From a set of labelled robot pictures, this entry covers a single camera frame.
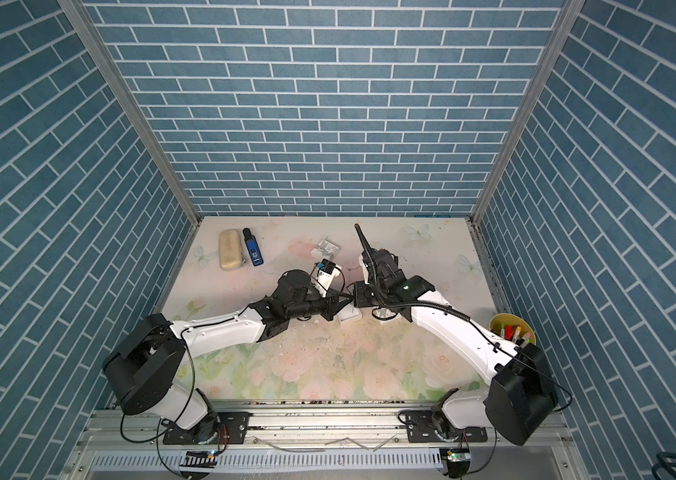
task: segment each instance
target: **pen holder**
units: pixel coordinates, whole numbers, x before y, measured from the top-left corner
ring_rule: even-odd
[[[525,332],[530,332],[530,343],[533,345],[537,343],[537,340],[535,339],[535,331],[532,330],[529,323],[525,322],[518,316],[511,315],[510,313],[498,313],[496,316],[492,317],[492,320],[490,320],[489,330],[492,332],[499,330],[501,323],[504,325],[518,325],[522,327],[520,336],[524,335]]]

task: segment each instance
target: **vent grille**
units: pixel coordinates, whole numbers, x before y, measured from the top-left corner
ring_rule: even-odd
[[[162,459],[171,468],[181,465],[184,472],[273,473],[334,470],[337,468],[440,468],[438,448],[388,448],[385,451],[367,452],[359,448],[342,448],[321,453],[279,452],[267,448],[229,450],[218,457],[215,468],[192,467],[197,458],[186,459],[185,451],[167,451]],[[111,451],[96,452],[92,470],[98,472],[164,470],[156,452]]]

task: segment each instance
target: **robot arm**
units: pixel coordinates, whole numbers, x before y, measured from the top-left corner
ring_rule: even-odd
[[[524,444],[557,401],[543,351],[531,343],[520,348],[453,310],[433,285],[419,276],[406,278],[396,256],[372,249],[358,225],[356,229],[364,249],[365,281],[354,283],[353,296],[329,288],[336,265],[323,260],[316,278],[302,270],[285,272],[271,296],[240,312],[177,322],[157,313],[138,323],[103,365],[122,412],[156,413],[197,438],[208,438],[217,413],[199,389],[192,392],[175,379],[181,362],[268,340],[285,331],[291,318],[320,314],[330,321],[355,307],[380,306],[433,332],[465,358],[490,386],[487,418],[507,440]],[[464,412],[473,408],[473,399],[470,405],[462,400],[451,391],[434,407],[432,419],[443,437],[452,438],[468,426]]]
[[[320,314],[332,320],[352,302],[329,288],[335,267],[323,260],[316,278],[302,270],[285,272],[271,296],[240,312],[176,322],[156,313],[141,320],[103,364],[122,412],[155,413],[195,436],[209,436],[217,415],[199,389],[192,392],[175,379],[180,364],[228,346],[268,340],[287,330],[291,318]]]

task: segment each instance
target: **black mounting plate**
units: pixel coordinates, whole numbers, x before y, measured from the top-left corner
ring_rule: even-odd
[[[354,282],[354,306],[362,308],[365,306],[376,306],[375,293],[370,285],[363,281]]]
[[[434,429],[429,410],[405,410],[400,414],[407,421],[407,441],[410,443],[441,442]],[[466,427],[466,439],[469,443],[487,441],[487,429],[484,427]]]
[[[226,426],[226,431],[228,432],[229,445],[241,445],[244,443],[244,437],[247,434],[247,423],[249,421],[248,412],[219,412],[218,417],[220,417],[221,425]],[[217,438],[213,437],[215,444],[217,444]],[[172,429],[168,430],[164,434],[162,443],[164,445],[197,445],[197,438],[190,433],[188,430],[183,430],[182,428],[176,428],[173,426]]]

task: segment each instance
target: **metal frame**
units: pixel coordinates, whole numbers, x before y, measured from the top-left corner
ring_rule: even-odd
[[[452,446],[452,443],[436,441],[410,444],[405,427],[396,418],[400,409],[428,410],[431,402],[231,402],[213,403],[220,412],[245,411],[250,413],[245,443],[229,446],[232,452],[255,453],[267,449],[266,442],[281,448],[321,448],[326,452],[350,452],[352,444],[328,442],[351,437],[363,445],[374,447],[387,441],[379,451],[388,453],[408,452],[410,448],[438,448]],[[89,473],[96,452],[153,452],[154,443],[132,444],[125,442],[119,434],[122,412],[118,409],[96,410],[93,412],[77,447],[71,455],[65,473],[61,478],[84,480]],[[150,438],[156,432],[158,417],[137,415],[127,418],[125,434],[132,439]],[[474,444],[475,447],[489,448],[495,441],[496,432],[487,428],[487,441]],[[526,446],[550,447],[563,480],[587,480],[580,456],[573,443],[572,435],[560,413],[555,413],[538,427]],[[513,447],[498,436],[497,447]],[[174,456],[187,449],[201,449],[202,446],[160,445],[163,457]]]
[[[199,213],[197,209],[194,208],[193,202],[188,197],[186,190],[183,189],[183,185],[180,184],[175,170],[170,165],[170,160],[168,160],[167,155],[162,150],[159,140],[154,135],[154,131],[151,130],[151,125],[149,125],[144,117],[141,108],[138,107],[138,102],[135,100],[128,84],[124,81],[122,73],[119,72],[119,68],[114,62],[114,57],[112,57],[112,53],[106,48],[106,44],[101,34],[95,28],[90,14],[88,14],[87,9],[82,5],[82,0],[58,0],[58,3],[61,5],[61,9],[66,14],[68,21],[74,27],[74,31],[79,35],[79,39],[82,40],[84,47],[88,50],[101,75],[103,75],[108,87],[114,93],[114,97],[119,102],[119,106],[122,107],[122,111],[128,116],[130,123],[132,123],[133,128],[138,133],[138,137],[143,141],[146,150],[151,155],[151,160],[159,168],[183,212],[188,216],[192,225],[199,225]]]
[[[479,257],[479,265],[481,266],[482,272],[485,274],[487,287],[490,289],[492,300],[495,302],[495,309],[498,313],[509,312],[510,306],[508,297],[506,296],[506,291],[503,289],[501,279],[497,276],[497,269],[495,268],[495,263],[492,261],[492,256],[490,256],[490,251],[487,249],[485,236],[482,235],[481,228],[471,223],[470,220],[466,220],[466,224],[468,225],[468,231],[471,232],[471,239],[474,241],[474,247],[476,248],[477,256]]]
[[[554,69],[556,60],[559,58],[559,53],[562,52],[564,42],[566,42],[585,1],[567,0],[559,17],[556,19],[554,30],[548,39],[548,44],[540,56],[537,67],[535,67],[530,84],[527,85],[527,90],[522,97],[522,101],[519,103],[519,108],[516,109],[516,116],[511,123],[511,128],[508,130],[501,149],[495,158],[495,163],[487,175],[485,186],[482,188],[481,195],[479,195],[477,204],[474,207],[474,213],[471,214],[471,222],[474,225],[478,226],[482,217],[487,212],[487,205],[489,205],[492,196],[495,194],[495,189],[500,183],[506,167],[508,167],[511,155],[514,154],[516,145],[519,143],[522,133],[524,133],[527,121],[530,120],[530,114],[535,109],[535,104],[538,98],[540,98],[540,94],[543,93],[543,87],[551,76],[551,71]]]

